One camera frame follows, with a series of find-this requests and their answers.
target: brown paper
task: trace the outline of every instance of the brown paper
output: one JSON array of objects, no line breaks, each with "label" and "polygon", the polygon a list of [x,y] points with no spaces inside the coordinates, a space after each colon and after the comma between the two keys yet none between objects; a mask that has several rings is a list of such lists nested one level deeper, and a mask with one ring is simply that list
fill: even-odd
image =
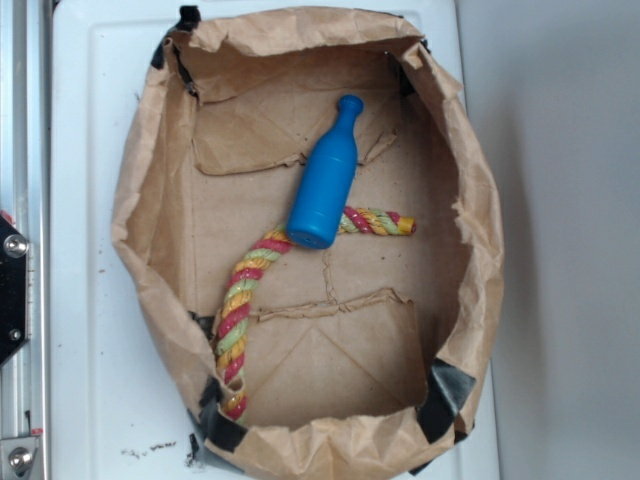
[{"label": "brown paper", "polygon": [[[412,237],[341,235],[326,251],[294,248],[261,280],[248,330],[250,428],[234,452],[207,442],[257,478],[390,478],[473,427],[502,299],[500,206],[461,86],[420,38],[387,14],[276,10],[170,32],[165,65],[147,76],[113,242],[196,418],[218,377],[188,312],[215,314],[233,265],[286,220],[301,163],[343,93],[365,101],[349,204],[418,223]],[[406,97],[400,66],[416,91]],[[436,358],[476,386],[429,444],[414,407]]]}]

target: black bracket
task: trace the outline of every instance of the black bracket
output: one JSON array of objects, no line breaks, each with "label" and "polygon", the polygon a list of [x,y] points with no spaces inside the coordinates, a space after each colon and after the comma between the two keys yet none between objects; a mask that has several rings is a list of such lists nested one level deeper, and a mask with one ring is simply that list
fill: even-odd
[{"label": "black bracket", "polygon": [[29,243],[0,216],[0,365],[27,340]]}]

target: rope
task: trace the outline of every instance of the rope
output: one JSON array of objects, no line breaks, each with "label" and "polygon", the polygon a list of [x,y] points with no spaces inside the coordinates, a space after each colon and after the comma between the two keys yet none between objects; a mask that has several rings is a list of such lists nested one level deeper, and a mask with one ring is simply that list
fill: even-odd
[{"label": "rope", "polygon": [[[370,208],[345,207],[338,233],[374,233],[376,235],[411,235],[416,231],[415,220],[396,212]],[[226,385],[238,392],[222,407],[234,421],[242,423],[247,408],[244,391],[244,360],[247,344],[249,302],[265,270],[280,256],[291,250],[294,243],[287,238],[284,225],[269,231],[259,240],[242,261],[236,264],[227,284],[217,333],[210,342],[216,356],[218,373]]]}]

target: blue bottle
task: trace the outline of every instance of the blue bottle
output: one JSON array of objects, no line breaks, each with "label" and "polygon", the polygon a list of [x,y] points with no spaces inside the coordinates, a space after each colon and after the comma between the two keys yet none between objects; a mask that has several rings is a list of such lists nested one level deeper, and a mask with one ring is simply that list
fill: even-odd
[{"label": "blue bottle", "polygon": [[364,104],[354,95],[345,95],[338,106],[335,125],[318,140],[309,156],[287,222],[287,236],[308,248],[323,249],[333,244],[356,174],[358,148],[353,127]]}]

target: braided rope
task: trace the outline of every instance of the braided rope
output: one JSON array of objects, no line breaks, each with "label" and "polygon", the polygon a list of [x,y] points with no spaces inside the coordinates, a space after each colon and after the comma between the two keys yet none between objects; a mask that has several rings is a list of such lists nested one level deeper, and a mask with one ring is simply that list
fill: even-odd
[{"label": "braided rope", "polygon": [[[376,235],[411,235],[416,230],[413,218],[401,217],[396,212],[378,209],[345,207],[338,233],[374,233]],[[216,367],[224,383],[238,384],[238,392],[222,407],[231,419],[242,423],[247,407],[244,391],[244,360],[247,344],[247,326],[251,306],[249,302],[264,271],[281,255],[291,250],[294,243],[287,238],[284,225],[269,231],[238,262],[227,284],[222,306],[221,323],[211,340]]]}]

